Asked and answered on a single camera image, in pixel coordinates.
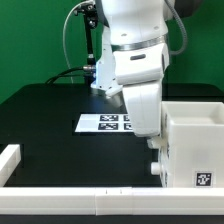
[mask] green background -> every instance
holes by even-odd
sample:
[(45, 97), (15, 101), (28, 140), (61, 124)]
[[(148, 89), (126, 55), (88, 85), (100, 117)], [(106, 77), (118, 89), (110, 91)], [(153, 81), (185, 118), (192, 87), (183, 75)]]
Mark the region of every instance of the green background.
[[(1, 0), (0, 103), (26, 84), (44, 83), (67, 69), (62, 48), (65, 18), (79, 0)], [(185, 18), (187, 51), (172, 58), (165, 80), (172, 83), (210, 83), (224, 90), (224, 1), (204, 0), (194, 16)], [(181, 45), (175, 21), (168, 23), (172, 49)], [(100, 29), (94, 31), (100, 56)], [(82, 17), (68, 26), (67, 49), (72, 66), (86, 62)]]

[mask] black table surface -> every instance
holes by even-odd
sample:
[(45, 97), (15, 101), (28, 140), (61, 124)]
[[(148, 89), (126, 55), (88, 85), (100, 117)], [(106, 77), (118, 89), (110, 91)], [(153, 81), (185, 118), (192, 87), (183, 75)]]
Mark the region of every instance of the black table surface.
[[(211, 85), (173, 84), (163, 87), (163, 100), (223, 102), (224, 94)], [(22, 161), (5, 187), (159, 187), (150, 175), (157, 150), (134, 134), (75, 134), (82, 113), (125, 114), (85, 85), (34, 84), (23, 87), (0, 105), (0, 151), (22, 145)], [(222, 216), (0, 216), (1, 223), (217, 223)]]

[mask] white container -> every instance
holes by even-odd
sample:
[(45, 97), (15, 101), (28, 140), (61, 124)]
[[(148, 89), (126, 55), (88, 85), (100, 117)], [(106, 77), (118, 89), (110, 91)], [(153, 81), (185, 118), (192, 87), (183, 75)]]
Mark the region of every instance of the white container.
[(224, 187), (223, 103), (163, 102), (161, 137), (164, 187)]

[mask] black cable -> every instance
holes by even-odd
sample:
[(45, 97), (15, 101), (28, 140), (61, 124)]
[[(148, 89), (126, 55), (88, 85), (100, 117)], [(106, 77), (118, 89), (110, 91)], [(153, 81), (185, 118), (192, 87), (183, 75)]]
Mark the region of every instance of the black cable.
[(70, 68), (64, 72), (59, 73), (56, 76), (53, 76), (51, 78), (49, 78), (45, 84), (53, 84), (57, 79), (62, 78), (62, 77), (75, 77), (75, 76), (82, 76), (82, 75), (67, 75), (71, 72), (75, 72), (75, 71), (83, 71), (83, 67), (75, 67), (75, 68)]

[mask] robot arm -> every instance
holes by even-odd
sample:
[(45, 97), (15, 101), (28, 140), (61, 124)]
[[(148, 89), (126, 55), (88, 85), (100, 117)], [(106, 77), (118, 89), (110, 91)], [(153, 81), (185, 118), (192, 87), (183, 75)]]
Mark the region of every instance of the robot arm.
[(169, 65), (164, 0), (101, 0), (96, 4), (110, 29), (113, 72), (123, 86), (133, 131), (137, 136), (156, 136), (160, 134), (161, 81)]

